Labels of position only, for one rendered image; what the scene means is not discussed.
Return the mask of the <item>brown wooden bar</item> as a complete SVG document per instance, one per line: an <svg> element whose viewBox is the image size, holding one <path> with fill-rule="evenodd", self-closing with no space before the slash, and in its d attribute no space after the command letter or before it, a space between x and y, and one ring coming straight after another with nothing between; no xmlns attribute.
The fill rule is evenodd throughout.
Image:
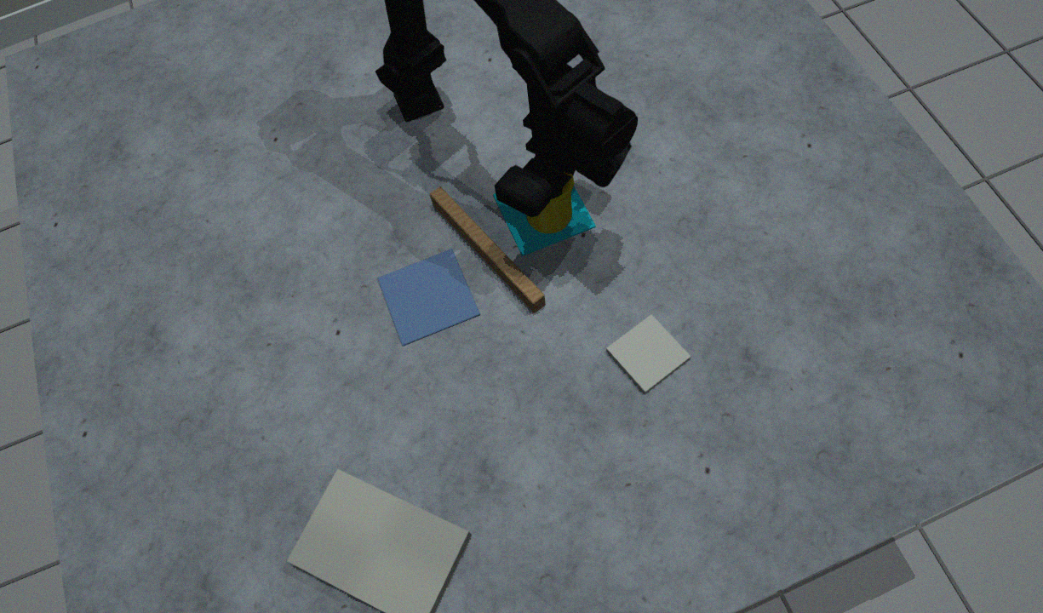
<svg viewBox="0 0 1043 613"><path fill-rule="evenodd" d="M457 232L464 237L464 240L469 242L471 247L477 250L478 255L489 263L499 277L516 292L526 307L529 307L534 313L545 307L543 292L529 277L526 277L522 269L508 255L505 255L502 249L499 249L496 243L491 241L489 234L483 232L481 226L475 224L472 218L456 204L441 186L429 192L429 197L432 199L434 207L443 215Z"/></svg>

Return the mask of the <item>yellow cup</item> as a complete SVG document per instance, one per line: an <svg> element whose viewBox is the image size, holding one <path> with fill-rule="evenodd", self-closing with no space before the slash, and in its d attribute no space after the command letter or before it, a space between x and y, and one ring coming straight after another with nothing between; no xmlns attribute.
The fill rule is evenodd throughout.
<svg viewBox="0 0 1043 613"><path fill-rule="evenodd" d="M561 232L571 222L573 175L568 172L565 173L571 175L571 180L563 187L563 194L560 197L552 198L538 216L529 217L526 215L526 220L537 232Z"/></svg>

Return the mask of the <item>grey flat square tile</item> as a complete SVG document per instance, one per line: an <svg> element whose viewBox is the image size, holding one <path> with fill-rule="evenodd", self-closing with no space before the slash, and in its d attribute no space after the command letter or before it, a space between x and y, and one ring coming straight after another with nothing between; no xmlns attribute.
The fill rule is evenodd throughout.
<svg viewBox="0 0 1043 613"><path fill-rule="evenodd" d="M620 337L606 351L644 393L652 391L690 360L690 354L653 315Z"/></svg>

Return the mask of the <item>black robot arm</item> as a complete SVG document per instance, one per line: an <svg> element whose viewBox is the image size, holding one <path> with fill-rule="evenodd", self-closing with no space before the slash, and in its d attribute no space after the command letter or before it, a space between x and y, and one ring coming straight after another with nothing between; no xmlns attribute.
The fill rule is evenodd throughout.
<svg viewBox="0 0 1043 613"><path fill-rule="evenodd" d="M444 109L431 75L446 62L444 45L427 30L423 1L384 1L390 36L375 75L395 95L405 121ZM638 117L596 87L605 66L579 20L557 0L474 1L495 23L501 49L526 82L532 119L573 134L561 170L575 168L608 186L625 163ZM567 65L578 54L583 60Z"/></svg>

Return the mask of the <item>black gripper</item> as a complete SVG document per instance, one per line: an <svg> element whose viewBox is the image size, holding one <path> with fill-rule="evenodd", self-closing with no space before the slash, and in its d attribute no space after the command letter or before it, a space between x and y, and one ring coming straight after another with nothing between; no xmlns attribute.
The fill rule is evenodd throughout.
<svg viewBox="0 0 1043 613"><path fill-rule="evenodd" d="M543 127L531 115L524 117L524 127L531 129L531 140L526 151L535 157L522 168L511 166L495 185L496 199L510 207L536 217L543 212L551 198L560 197L563 187L571 180L561 170L565 143L571 137L563 127Z"/></svg>

